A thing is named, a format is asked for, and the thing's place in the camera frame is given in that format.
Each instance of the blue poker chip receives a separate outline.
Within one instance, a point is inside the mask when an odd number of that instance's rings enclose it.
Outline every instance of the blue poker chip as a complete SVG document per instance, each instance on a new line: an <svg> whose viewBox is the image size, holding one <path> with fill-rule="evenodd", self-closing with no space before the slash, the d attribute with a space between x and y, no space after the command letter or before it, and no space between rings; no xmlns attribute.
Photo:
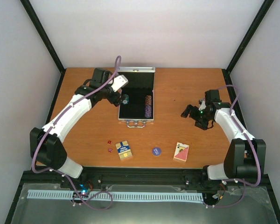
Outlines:
<svg viewBox="0 0 280 224"><path fill-rule="evenodd" d="M159 147L153 148L153 154L159 156L162 153L162 150Z"/></svg>

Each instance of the case handle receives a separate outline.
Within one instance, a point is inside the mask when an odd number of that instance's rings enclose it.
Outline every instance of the case handle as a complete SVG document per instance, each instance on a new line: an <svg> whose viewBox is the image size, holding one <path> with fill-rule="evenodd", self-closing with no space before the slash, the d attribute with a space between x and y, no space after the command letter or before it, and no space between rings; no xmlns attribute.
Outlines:
<svg viewBox="0 0 280 224"><path fill-rule="evenodd" d="M126 126L127 127L138 127L138 128L143 128L145 127L145 124L146 124L146 120L143 120L143 121L140 121L143 123L142 126L138 126L138 122L137 120L126 120Z"/></svg>

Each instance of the poker chip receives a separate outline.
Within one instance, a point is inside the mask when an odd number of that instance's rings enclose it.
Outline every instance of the poker chip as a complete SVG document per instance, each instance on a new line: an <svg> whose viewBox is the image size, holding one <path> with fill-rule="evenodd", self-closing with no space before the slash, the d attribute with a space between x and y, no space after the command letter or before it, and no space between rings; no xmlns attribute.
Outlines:
<svg viewBox="0 0 280 224"><path fill-rule="evenodd" d="M146 105L145 106L145 117L146 118L150 118L151 116L151 112L152 112L152 108L150 105Z"/></svg>
<svg viewBox="0 0 280 224"><path fill-rule="evenodd" d="M129 103L129 96L127 94L123 95L125 97L125 99L122 101L122 104L126 105Z"/></svg>
<svg viewBox="0 0 280 224"><path fill-rule="evenodd" d="M162 153L162 150L159 147L153 148L153 154L159 156Z"/></svg>
<svg viewBox="0 0 280 224"><path fill-rule="evenodd" d="M151 96L146 96L145 97L145 105L152 105L152 97Z"/></svg>
<svg viewBox="0 0 280 224"><path fill-rule="evenodd" d="M146 118L152 117L152 97L147 95L145 97L145 115Z"/></svg>

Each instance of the white cable tray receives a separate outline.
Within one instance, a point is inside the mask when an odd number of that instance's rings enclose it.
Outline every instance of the white cable tray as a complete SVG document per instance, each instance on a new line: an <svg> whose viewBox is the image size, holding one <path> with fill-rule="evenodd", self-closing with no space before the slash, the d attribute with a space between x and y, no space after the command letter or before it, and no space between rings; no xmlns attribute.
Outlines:
<svg viewBox="0 0 280 224"><path fill-rule="evenodd" d="M90 192L89 197L98 193ZM202 193L154 193L154 192L110 192L115 202L191 202L202 203ZM72 200L74 191L67 190L28 190L28 199ZM99 194L93 201L110 201L108 194Z"/></svg>

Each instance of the black metal frame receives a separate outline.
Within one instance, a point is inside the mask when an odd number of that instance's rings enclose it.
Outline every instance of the black metal frame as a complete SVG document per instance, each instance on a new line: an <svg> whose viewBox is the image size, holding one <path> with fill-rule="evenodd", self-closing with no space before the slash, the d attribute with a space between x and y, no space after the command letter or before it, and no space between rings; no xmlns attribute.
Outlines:
<svg viewBox="0 0 280 224"><path fill-rule="evenodd" d="M27 14L29 15L31 21L33 22L36 30L38 31L40 37L42 38L45 46L47 47L49 53L51 54L56 66L58 67L61 76L58 82L58 86L51 104L51 108L47 117L47 123L51 119L51 115L57 100L59 90L65 75L66 69L63 67L57 53L55 52L52 43L50 42L44 28L42 27L33 7L31 6L29 0L21 0ZM236 65L237 61L244 52L246 46L251 40L253 34L255 33L257 27L261 23L262 19L266 15L269 7L273 3L273 0L265 0L262 4L260 10L258 11L256 17L254 18L250 28L248 29L246 35L244 36L241 44L239 45L235 55L233 56L227 69L222 69L224 80L226 84L232 84L231 81L231 71ZM227 88L231 102L235 100L236 93L233 88ZM245 126L244 118L240 110L239 103L237 102L234 106L235 113L242 124ZM203 189L201 185L197 184L199 178L201 177L201 169L145 169L145 168L84 168L84 172L91 176L94 188L103 188L104 186L113 184L136 184L136 185L168 185L177 186L187 190L197 190L202 193L214 192L215 188ZM44 172L41 174L34 174L32 171L24 171L19 187L16 191L14 201L11 205L10 211L8 213L6 224L11 223L14 211L21 194L23 184L25 183L60 183L64 187L70 187L63 177L57 173ZM273 188L271 186L268 175L264 175L261 179L260 186L265 186L268 190L268 194L273 205L273 209L277 220L280 224L280 209L278 207Z"/></svg>

